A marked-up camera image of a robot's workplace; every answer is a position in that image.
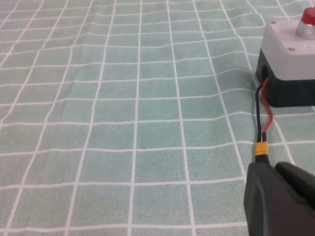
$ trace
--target green checkered tablecloth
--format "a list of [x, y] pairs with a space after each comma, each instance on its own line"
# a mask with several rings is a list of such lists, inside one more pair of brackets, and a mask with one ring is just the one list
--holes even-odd
[[[313, 4], [1, 0], [0, 236], [248, 235], [264, 26]], [[315, 174], [315, 108], [273, 112]]]

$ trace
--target red button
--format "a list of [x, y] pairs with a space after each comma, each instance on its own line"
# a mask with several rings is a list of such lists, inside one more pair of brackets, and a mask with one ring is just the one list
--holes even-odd
[[315, 7], [306, 8], [301, 21], [307, 25], [315, 26]]

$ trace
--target cable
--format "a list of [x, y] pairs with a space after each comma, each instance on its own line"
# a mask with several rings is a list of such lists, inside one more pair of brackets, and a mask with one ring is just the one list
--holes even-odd
[[272, 114], [272, 111], [270, 110], [270, 107], [269, 107], [269, 105], [268, 105], [268, 103], [266, 101], [266, 98], [265, 98], [265, 90], [266, 90], [267, 84], [268, 84], [268, 77], [265, 79], [264, 84], [262, 85], [262, 91], [261, 91], [262, 102], [263, 102], [263, 104], [264, 104], [264, 106], [265, 106], [265, 108], [266, 108], [266, 110], [267, 110], [267, 112], [269, 114], [269, 121], [266, 124], [263, 132], [267, 132], [269, 126], [271, 125], [271, 123], [272, 123], [272, 121], [274, 119], [274, 115]]
[[261, 124], [260, 124], [260, 112], [259, 112], [259, 90], [261, 89], [262, 85], [259, 85], [258, 88], [256, 89], [256, 94], [255, 94], [255, 101], [256, 101], [256, 117], [257, 117], [257, 143], [261, 142]]

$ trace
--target yellow connector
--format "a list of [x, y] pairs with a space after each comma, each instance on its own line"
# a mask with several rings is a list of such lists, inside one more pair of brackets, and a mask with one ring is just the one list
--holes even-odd
[[256, 143], [256, 156], [266, 154], [268, 155], [268, 143], [267, 142], [259, 142]]

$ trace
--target red wire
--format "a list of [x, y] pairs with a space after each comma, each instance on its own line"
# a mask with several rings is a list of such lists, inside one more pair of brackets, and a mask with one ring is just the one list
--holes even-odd
[[271, 123], [272, 123], [272, 120], [274, 119], [274, 115], [272, 114], [272, 111], [270, 110], [270, 107], [269, 107], [269, 105], [268, 105], [268, 103], [267, 103], [267, 101], [266, 101], [266, 98], [265, 98], [265, 89], [266, 89], [267, 83], [268, 83], [268, 77], [267, 77], [266, 80], [264, 81], [264, 83], [263, 83], [263, 85], [262, 85], [262, 91], [261, 91], [262, 102], [263, 102], [263, 104], [264, 104], [264, 106], [265, 106], [265, 108], [266, 108], [266, 110], [267, 110], [267, 112], [268, 112], [268, 114], [269, 114], [269, 116], [270, 116], [269, 121], [268, 121], [268, 123], [266, 124], [266, 126], [265, 126], [263, 132], [267, 132], [269, 126], [270, 126]]

